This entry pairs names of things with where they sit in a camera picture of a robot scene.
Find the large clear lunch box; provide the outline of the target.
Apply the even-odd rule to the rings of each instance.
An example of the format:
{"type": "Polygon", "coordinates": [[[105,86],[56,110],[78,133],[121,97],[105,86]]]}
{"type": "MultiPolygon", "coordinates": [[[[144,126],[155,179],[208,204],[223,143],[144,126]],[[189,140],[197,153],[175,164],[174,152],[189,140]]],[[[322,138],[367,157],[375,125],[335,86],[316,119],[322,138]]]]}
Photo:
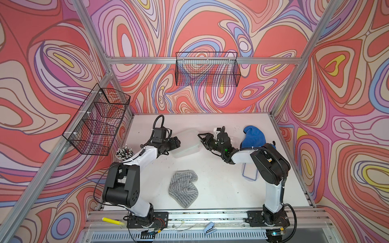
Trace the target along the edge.
{"type": "Polygon", "coordinates": [[[196,129],[187,129],[176,134],[180,147],[170,152],[172,156],[178,159],[198,153],[202,145],[198,134],[196,129]]]}

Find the blue microfiber cloth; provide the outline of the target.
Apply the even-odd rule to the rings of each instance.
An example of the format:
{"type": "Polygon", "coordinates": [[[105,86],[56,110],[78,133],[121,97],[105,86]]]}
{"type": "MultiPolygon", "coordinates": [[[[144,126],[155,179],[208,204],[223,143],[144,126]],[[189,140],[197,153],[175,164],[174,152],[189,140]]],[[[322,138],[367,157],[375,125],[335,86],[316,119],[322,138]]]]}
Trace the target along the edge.
{"type": "Polygon", "coordinates": [[[244,140],[240,144],[240,148],[262,147],[266,144],[264,133],[255,126],[246,126],[243,129],[245,134],[244,140]]]}

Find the small blue-rimmed lunch box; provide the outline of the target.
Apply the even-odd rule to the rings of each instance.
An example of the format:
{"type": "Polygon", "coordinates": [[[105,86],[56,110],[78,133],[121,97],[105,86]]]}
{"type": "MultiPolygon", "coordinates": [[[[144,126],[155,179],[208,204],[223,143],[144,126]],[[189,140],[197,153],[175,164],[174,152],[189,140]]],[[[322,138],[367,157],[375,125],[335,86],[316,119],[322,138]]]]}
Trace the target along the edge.
{"type": "Polygon", "coordinates": [[[254,164],[245,163],[242,165],[242,176],[248,181],[256,181],[258,178],[258,170],[254,164]]]}

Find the grey striped cloth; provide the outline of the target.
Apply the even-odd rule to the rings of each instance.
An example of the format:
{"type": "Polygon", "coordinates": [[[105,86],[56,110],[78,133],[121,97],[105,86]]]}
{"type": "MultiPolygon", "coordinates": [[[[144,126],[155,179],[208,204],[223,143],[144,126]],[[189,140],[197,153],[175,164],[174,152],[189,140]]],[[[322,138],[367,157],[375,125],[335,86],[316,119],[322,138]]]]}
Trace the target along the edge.
{"type": "Polygon", "coordinates": [[[168,193],[184,209],[197,199],[199,191],[194,185],[198,180],[193,170],[177,171],[171,178],[168,193]]]}

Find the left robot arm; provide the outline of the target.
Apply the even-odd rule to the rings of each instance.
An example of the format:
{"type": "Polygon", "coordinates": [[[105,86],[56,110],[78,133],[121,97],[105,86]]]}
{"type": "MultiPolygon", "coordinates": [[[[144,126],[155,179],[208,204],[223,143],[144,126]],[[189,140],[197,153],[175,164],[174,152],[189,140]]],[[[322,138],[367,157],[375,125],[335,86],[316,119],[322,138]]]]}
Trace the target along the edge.
{"type": "Polygon", "coordinates": [[[140,173],[158,157],[180,148],[180,144],[171,129],[154,128],[151,138],[141,145],[138,153],[122,163],[114,163],[108,170],[102,201],[124,207],[137,217],[149,216],[152,205],[140,198],[140,173]]]}

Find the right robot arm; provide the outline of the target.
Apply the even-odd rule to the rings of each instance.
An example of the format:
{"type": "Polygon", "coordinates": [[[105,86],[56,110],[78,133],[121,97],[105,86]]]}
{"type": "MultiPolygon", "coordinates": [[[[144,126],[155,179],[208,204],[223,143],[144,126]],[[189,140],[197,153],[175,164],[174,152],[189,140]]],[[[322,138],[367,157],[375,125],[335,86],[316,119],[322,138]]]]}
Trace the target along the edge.
{"type": "Polygon", "coordinates": [[[291,166],[277,151],[276,144],[267,143],[264,133],[254,126],[244,128],[245,138],[239,148],[233,147],[225,127],[217,128],[216,134],[199,133],[203,146],[225,163],[253,164],[266,182],[263,210],[273,216],[284,210],[284,190],[291,166]]]}

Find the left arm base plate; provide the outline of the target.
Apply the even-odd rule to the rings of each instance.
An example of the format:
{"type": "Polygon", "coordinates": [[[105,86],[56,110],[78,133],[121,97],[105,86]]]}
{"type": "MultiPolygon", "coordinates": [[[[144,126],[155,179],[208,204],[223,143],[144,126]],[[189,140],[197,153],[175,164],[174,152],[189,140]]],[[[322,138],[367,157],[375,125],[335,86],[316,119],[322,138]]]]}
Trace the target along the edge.
{"type": "Polygon", "coordinates": [[[129,214],[123,217],[127,223],[127,228],[164,229],[168,226],[168,212],[150,212],[146,217],[139,217],[129,214]]]}

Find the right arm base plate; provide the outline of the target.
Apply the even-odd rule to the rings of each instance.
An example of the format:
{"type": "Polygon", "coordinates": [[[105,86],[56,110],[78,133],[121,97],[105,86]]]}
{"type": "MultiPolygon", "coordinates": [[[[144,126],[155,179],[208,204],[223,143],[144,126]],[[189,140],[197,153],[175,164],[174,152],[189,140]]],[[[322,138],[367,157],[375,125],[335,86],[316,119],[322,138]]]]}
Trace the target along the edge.
{"type": "Polygon", "coordinates": [[[277,213],[271,211],[248,211],[245,222],[251,227],[283,227],[290,226],[289,218],[284,210],[277,213]]]}

